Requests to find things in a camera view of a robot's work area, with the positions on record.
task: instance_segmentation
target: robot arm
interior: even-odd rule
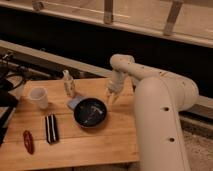
[[[197,100],[196,84],[181,75],[134,63],[132,56],[113,55],[108,98],[118,98],[124,79],[139,81],[134,113],[143,171],[189,171],[178,112]]]

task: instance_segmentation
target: cup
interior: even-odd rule
[[[46,109],[49,105],[47,91],[43,87],[35,87],[30,90],[29,99],[37,104],[40,109]]]

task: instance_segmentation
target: wooden table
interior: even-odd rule
[[[76,90],[86,97],[105,102],[106,79],[75,80]],[[50,106],[39,110],[27,99],[32,87],[43,86],[48,91]],[[30,170],[109,164],[138,161],[134,116],[133,90],[130,79],[114,105],[107,105],[108,115],[97,128],[82,129],[74,121],[73,111],[67,107],[63,81],[29,81],[20,103],[10,120],[4,143],[0,147],[0,170]],[[56,114],[60,141],[46,142],[44,117]],[[23,132],[34,137],[35,152],[27,153]]]

